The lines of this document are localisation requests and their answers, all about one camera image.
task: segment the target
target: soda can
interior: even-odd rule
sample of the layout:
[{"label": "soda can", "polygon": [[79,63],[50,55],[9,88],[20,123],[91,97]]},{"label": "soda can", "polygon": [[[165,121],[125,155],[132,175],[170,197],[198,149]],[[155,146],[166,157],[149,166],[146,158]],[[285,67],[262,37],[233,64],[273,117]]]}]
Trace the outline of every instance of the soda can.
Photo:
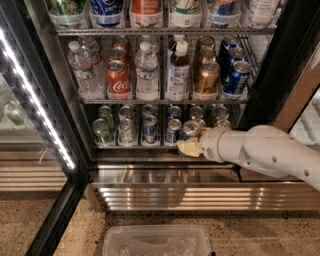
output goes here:
[{"label": "soda can", "polygon": [[206,127],[207,123],[203,119],[194,119],[198,124],[200,124],[201,128]]},{"label": "soda can", "polygon": [[166,142],[176,143],[179,139],[180,129],[182,127],[182,123],[178,119],[171,119],[168,122],[168,128],[166,131]]},{"label": "soda can", "polygon": [[112,109],[109,106],[102,106],[98,109],[98,116],[99,118],[103,118],[104,120],[107,121],[110,130],[114,132],[115,129],[115,124],[114,124],[114,119],[113,119],[113,114],[112,114]]},{"label": "soda can", "polygon": [[116,100],[124,100],[123,94],[130,92],[130,79],[122,61],[111,61],[107,64],[106,76],[109,91]]},{"label": "soda can", "polygon": [[179,119],[181,121],[182,119],[182,110],[178,106],[172,106],[168,109],[168,115],[167,115],[168,121],[171,119]]},{"label": "soda can", "polygon": [[122,119],[119,122],[119,141],[121,143],[131,143],[134,142],[137,138],[137,130],[130,119]]},{"label": "soda can", "polygon": [[96,142],[102,144],[111,143],[114,140],[114,135],[110,130],[110,127],[106,120],[99,118],[92,124],[92,130],[96,136]]},{"label": "soda can", "polygon": [[228,76],[231,65],[238,60],[247,60],[246,52],[243,48],[235,47],[228,50],[228,56],[224,62],[224,66],[221,67],[221,81],[222,85],[227,83],[226,79]]},{"label": "soda can", "polygon": [[210,6],[210,13],[214,15],[232,15],[236,0],[216,0]]},{"label": "soda can", "polygon": [[202,119],[203,118],[203,109],[199,106],[194,106],[189,110],[190,120]]},{"label": "soda can", "polygon": [[214,94],[218,91],[218,78],[220,66],[217,62],[209,61],[202,64],[195,83],[195,92],[201,94]]},{"label": "soda can", "polygon": [[125,105],[122,106],[119,110],[119,119],[130,119],[131,121],[135,121],[134,109],[131,106]]},{"label": "soda can", "polygon": [[149,115],[143,118],[143,137],[146,142],[152,144],[157,136],[157,118]]},{"label": "soda can", "polygon": [[228,56],[228,50],[235,47],[241,47],[240,40],[231,35],[226,35],[220,44],[219,53],[218,53],[218,63],[220,67],[223,67],[224,61]]},{"label": "soda can", "polygon": [[156,115],[156,109],[155,109],[155,107],[153,105],[146,104],[146,105],[142,106],[141,114],[142,114],[143,118],[145,118],[146,116],[149,116],[149,115],[155,116]]},{"label": "soda can", "polygon": [[180,130],[180,140],[188,140],[190,137],[198,137],[201,134],[201,126],[195,120],[185,122]]},{"label": "soda can", "polygon": [[229,78],[223,86],[223,94],[227,99],[238,99],[250,77],[251,65],[247,61],[236,61],[229,70]]},{"label": "soda can", "polygon": [[115,60],[122,61],[127,68],[128,74],[130,75],[130,60],[124,48],[116,47],[111,49],[110,54],[107,57],[107,62]]},{"label": "soda can", "polygon": [[195,56],[193,70],[194,70],[194,82],[198,81],[198,72],[202,64],[208,61],[217,61],[217,53],[215,49],[203,48]]},{"label": "soda can", "polygon": [[195,14],[200,10],[199,0],[175,0],[172,1],[171,8],[173,12],[179,14]]},{"label": "soda can", "polygon": [[29,118],[20,104],[8,103],[3,108],[3,113],[17,126],[26,125]]}]

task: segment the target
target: coca-cola can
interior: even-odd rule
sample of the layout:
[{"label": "coca-cola can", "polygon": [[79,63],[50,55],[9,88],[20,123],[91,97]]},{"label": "coca-cola can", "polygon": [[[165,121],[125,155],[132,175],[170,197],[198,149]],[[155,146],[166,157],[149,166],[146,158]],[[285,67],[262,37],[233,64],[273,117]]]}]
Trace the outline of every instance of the coca-cola can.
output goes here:
[{"label": "coca-cola can", "polygon": [[106,76],[109,92],[116,100],[125,100],[129,97],[130,79],[122,61],[111,61],[107,64]]}]

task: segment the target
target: blue can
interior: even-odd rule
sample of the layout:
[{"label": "blue can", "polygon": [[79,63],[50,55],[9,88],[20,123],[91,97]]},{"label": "blue can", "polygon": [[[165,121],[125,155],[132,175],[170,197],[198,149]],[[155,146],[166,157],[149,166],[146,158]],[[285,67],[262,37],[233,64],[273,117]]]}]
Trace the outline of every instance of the blue can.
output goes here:
[{"label": "blue can", "polygon": [[119,1],[117,0],[90,0],[92,12],[96,15],[105,16],[104,19],[99,19],[97,23],[101,27],[113,27],[120,23],[121,12]]},{"label": "blue can", "polygon": [[180,129],[182,123],[178,119],[171,119],[168,123],[168,128],[166,131],[166,142],[176,143],[179,139]]},{"label": "blue can", "polygon": [[235,47],[241,47],[238,37],[227,35],[222,39],[218,54],[218,63],[220,64],[220,67],[223,67],[224,61],[228,57],[228,50]]},{"label": "blue can", "polygon": [[235,47],[228,50],[228,55],[226,60],[224,61],[224,66],[221,67],[220,77],[222,81],[222,85],[225,85],[228,77],[228,72],[232,64],[236,61],[247,61],[247,54],[243,48]]},{"label": "blue can", "polygon": [[250,77],[251,65],[247,61],[236,61],[229,70],[223,94],[229,100],[240,98]]},{"label": "blue can", "polygon": [[157,123],[157,118],[154,115],[148,115],[143,119],[143,137],[150,144],[156,141]]}]

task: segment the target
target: gold can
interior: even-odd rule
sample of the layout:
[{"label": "gold can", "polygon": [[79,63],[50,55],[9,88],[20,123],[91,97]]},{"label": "gold can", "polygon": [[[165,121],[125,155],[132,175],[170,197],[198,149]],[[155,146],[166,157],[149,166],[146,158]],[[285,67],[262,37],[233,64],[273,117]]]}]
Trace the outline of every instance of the gold can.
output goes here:
[{"label": "gold can", "polygon": [[214,94],[218,91],[217,82],[220,75],[220,66],[215,61],[208,61],[201,65],[198,72],[198,81],[195,83],[195,92]]}]

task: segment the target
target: bottle label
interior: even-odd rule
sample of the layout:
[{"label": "bottle label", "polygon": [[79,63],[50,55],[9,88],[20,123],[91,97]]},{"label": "bottle label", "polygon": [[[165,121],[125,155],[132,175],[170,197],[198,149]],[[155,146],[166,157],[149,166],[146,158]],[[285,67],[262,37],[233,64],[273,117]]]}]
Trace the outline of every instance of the bottle label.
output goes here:
[{"label": "bottle label", "polygon": [[84,69],[74,69],[73,70],[75,76],[79,79],[90,79],[95,76],[93,66]]},{"label": "bottle label", "polygon": [[169,64],[167,92],[171,95],[182,95],[188,92],[190,66],[176,67]]},{"label": "bottle label", "polygon": [[142,78],[142,79],[151,80],[153,78],[156,78],[156,76],[158,75],[158,68],[151,69],[151,70],[136,68],[136,71],[137,71],[137,75],[139,76],[139,78]]}]

